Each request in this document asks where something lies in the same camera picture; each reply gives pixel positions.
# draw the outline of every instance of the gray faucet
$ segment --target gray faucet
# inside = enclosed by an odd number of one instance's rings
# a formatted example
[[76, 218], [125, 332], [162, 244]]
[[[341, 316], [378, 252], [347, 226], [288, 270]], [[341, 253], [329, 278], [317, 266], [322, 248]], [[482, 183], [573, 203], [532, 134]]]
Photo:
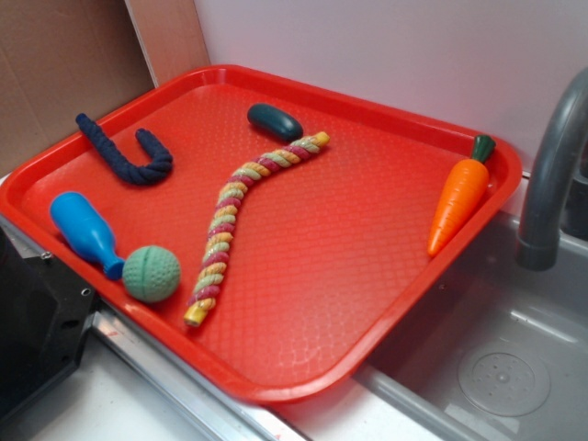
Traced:
[[517, 234], [520, 266], [535, 271], [551, 268], [560, 227], [588, 239], [587, 143], [588, 68], [576, 75], [561, 96], [533, 164]]

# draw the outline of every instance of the twisted rope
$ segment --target twisted rope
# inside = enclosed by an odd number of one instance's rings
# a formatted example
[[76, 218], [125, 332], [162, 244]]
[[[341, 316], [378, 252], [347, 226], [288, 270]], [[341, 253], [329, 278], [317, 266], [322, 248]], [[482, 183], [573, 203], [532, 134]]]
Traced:
[[84, 113], [75, 118], [80, 131], [92, 142], [112, 171], [123, 181], [148, 186], [166, 178], [172, 170], [173, 156], [150, 131], [138, 129], [137, 141], [152, 158], [148, 165], [134, 165], [119, 151], [115, 143]]
[[220, 190], [214, 216], [209, 226], [208, 240], [202, 257], [198, 281], [190, 300], [184, 322], [200, 326], [210, 310], [216, 306], [221, 292], [220, 284], [229, 263], [230, 243], [235, 229], [236, 214], [249, 187], [283, 168], [291, 167], [313, 154], [329, 142], [329, 136], [320, 132], [294, 141], [289, 146], [264, 153], [239, 167]]

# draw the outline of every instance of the toy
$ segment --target toy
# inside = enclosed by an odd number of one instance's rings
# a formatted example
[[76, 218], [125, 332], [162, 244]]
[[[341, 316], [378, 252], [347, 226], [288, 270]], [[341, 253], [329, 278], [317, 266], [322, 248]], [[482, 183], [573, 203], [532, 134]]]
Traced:
[[99, 263], [111, 280], [122, 277], [124, 260], [115, 254], [110, 226], [80, 193], [62, 193], [51, 203], [51, 218], [72, 249], [84, 260]]
[[302, 126], [288, 113], [269, 104], [254, 104], [247, 112], [247, 119], [259, 129], [265, 130], [280, 140], [291, 142], [302, 137]]
[[172, 171], [173, 156], [150, 131], [138, 129], [135, 137], [153, 161], [148, 165], [133, 165], [117, 149], [115, 143], [84, 113], [75, 122], [80, 131], [96, 147], [100, 156], [122, 180], [136, 186], [149, 186], [165, 179]]
[[427, 253], [434, 257], [458, 233], [478, 206], [488, 187], [490, 174], [484, 165], [496, 142], [487, 135], [474, 139], [471, 157], [451, 169], [439, 199]]
[[241, 207], [248, 188], [262, 177], [270, 176], [282, 168], [308, 159], [329, 142], [329, 136], [320, 132], [314, 136], [294, 141], [289, 146], [264, 153], [238, 168], [220, 191], [216, 211], [209, 226], [208, 241], [202, 258], [198, 281], [188, 302], [184, 322], [200, 326], [210, 310], [216, 306], [224, 272], [229, 262], [228, 251], [236, 222], [235, 215]]
[[180, 283], [180, 264], [161, 246], [143, 246], [132, 252], [122, 269], [122, 281], [132, 297], [145, 303], [167, 299]]

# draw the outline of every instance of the navy blue rope toy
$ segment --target navy blue rope toy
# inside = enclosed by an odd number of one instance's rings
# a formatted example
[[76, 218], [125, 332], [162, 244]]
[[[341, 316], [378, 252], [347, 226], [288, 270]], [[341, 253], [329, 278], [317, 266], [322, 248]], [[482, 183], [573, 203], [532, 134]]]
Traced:
[[172, 171], [174, 157], [150, 131], [138, 129], [135, 137], [143, 150], [152, 158], [152, 162], [148, 165], [134, 165], [125, 158], [100, 126], [84, 113], [80, 113], [75, 118], [75, 122], [112, 171], [123, 181], [136, 186], [150, 186], [165, 179]]

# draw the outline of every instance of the stainless steel sink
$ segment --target stainless steel sink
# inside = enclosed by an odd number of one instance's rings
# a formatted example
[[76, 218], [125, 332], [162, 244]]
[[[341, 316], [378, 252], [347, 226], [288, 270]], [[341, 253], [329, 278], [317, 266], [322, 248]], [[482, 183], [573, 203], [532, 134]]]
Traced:
[[528, 271], [516, 227], [500, 213], [357, 375], [445, 439], [588, 436], [588, 247]]

